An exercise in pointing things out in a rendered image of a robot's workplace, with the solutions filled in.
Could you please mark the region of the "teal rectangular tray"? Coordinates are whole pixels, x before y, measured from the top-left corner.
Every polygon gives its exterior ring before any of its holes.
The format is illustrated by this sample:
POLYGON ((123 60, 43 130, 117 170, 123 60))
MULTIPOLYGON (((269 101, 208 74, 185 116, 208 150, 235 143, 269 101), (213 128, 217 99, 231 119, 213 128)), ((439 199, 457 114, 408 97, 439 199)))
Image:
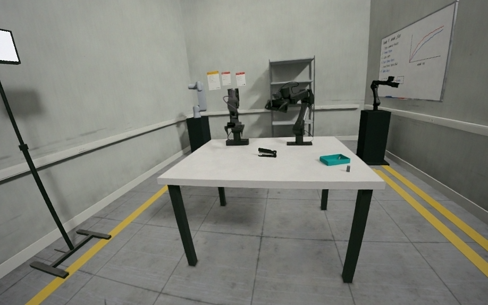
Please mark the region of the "teal rectangular tray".
POLYGON ((321 161, 327 166, 333 166, 333 165, 349 164, 350 158, 343 154, 335 154, 335 155, 320 156, 319 161, 321 161), (340 160, 338 160, 339 157, 340 160))

